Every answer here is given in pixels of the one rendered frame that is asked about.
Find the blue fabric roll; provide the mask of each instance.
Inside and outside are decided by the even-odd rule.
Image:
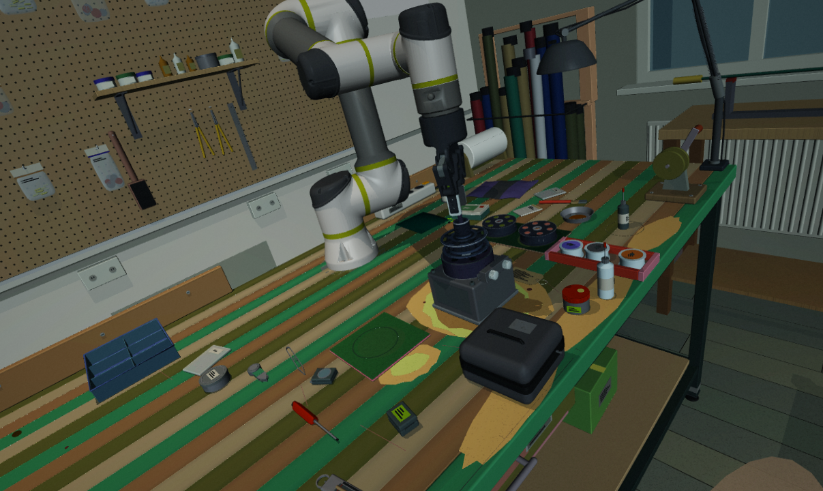
[[[483,106],[483,117],[493,117],[493,106],[490,106],[490,93],[486,91],[487,87],[481,89],[481,105]],[[493,128],[493,120],[483,120],[483,125],[487,130]]]
[[[545,38],[548,46],[558,43],[560,37],[548,36]],[[558,115],[566,112],[566,99],[563,93],[563,74],[551,74],[549,77],[551,88],[551,113]],[[566,116],[552,116],[554,124],[554,153],[555,158],[568,158],[568,142],[566,138]]]
[[[537,48],[535,50],[536,53],[539,54],[540,57],[545,57],[546,48]],[[542,98],[545,100],[545,113],[551,114],[551,76],[550,75],[542,75],[541,76],[541,93]],[[552,116],[548,116],[545,118],[545,137],[546,142],[548,143],[548,158],[556,158],[556,153],[554,150],[554,118]]]

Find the black plastic box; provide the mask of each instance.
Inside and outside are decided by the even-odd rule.
[[[529,404],[565,349],[560,324],[497,308],[461,343],[460,366],[468,380]]]

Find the small bottle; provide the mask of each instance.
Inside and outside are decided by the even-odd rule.
[[[242,48],[239,46],[239,43],[233,41],[233,38],[230,38],[230,53],[233,54],[235,63],[245,61],[245,57],[242,56]]]
[[[163,77],[171,77],[172,75],[172,68],[168,65],[168,62],[165,59],[162,59],[162,55],[160,55],[160,60],[156,62],[160,66],[160,72],[162,72]]]
[[[599,264],[596,265],[596,282],[598,283],[599,298],[614,298],[614,264],[611,263],[607,248],[605,249],[605,255],[602,256],[602,261],[599,261]]]
[[[623,199],[617,205],[617,228],[627,230],[629,228],[629,205],[627,205],[627,190],[623,188]]]
[[[184,69],[184,62],[181,61],[180,58],[178,58],[178,53],[173,53],[173,54],[175,54],[175,58],[172,59],[172,65],[175,67],[175,72],[178,75],[186,74],[187,70]]]

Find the brown bottle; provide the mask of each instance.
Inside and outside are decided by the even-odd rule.
[[[158,61],[158,65],[160,66],[160,71],[162,72],[163,77],[171,77],[172,75],[174,75],[172,74],[171,66],[168,65],[168,62],[165,59],[162,59],[162,56]]]

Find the window sill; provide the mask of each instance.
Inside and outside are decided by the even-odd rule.
[[[736,81],[736,87],[764,86],[769,84],[789,84],[794,82],[810,82],[823,80],[823,72],[801,72],[800,74],[763,75],[760,77],[744,77]],[[711,90],[711,84],[703,80],[698,84],[682,84],[675,86],[669,81],[646,82],[632,84],[617,89],[617,95],[634,95],[638,93],[677,92],[684,90]]]

